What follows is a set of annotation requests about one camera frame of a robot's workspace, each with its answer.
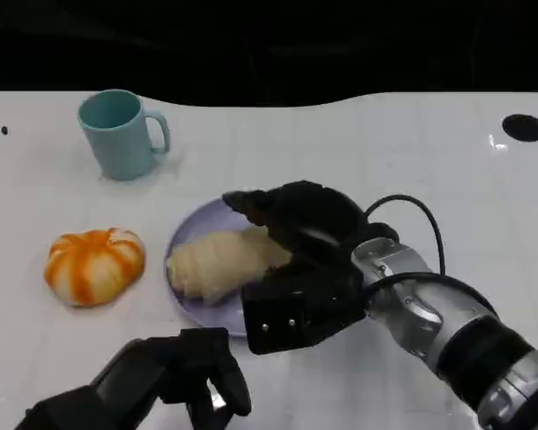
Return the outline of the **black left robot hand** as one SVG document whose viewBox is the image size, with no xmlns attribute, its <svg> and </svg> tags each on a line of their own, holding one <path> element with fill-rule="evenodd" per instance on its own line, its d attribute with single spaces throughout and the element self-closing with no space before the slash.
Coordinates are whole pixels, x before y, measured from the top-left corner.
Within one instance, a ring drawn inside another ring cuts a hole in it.
<svg viewBox="0 0 538 430">
<path fill-rule="evenodd" d="M 128 342 L 91 382 L 118 429 L 136 429 L 156 400 L 184 404 L 194 429 L 224 429 L 252 410 L 224 328 Z"/>
</svg>

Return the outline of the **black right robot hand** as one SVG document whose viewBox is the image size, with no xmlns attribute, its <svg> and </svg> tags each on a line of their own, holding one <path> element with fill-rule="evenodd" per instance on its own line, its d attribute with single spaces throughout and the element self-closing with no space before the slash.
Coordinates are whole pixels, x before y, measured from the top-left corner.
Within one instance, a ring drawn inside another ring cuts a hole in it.
<svg viewBox="0 0 538 430">
<path fill-rule="evenodd" d="M 378 237 L 399 240 L 386 223 L 369 222 L 346 194 L 309 181 L 267 191 L 232 191 L 222 199 L 250 223 L 265 227 L 268 236 L 291 253 L 289 263 L 271 270 L 274 276 L 346 269 L 358 245 Z"/>
</svg>

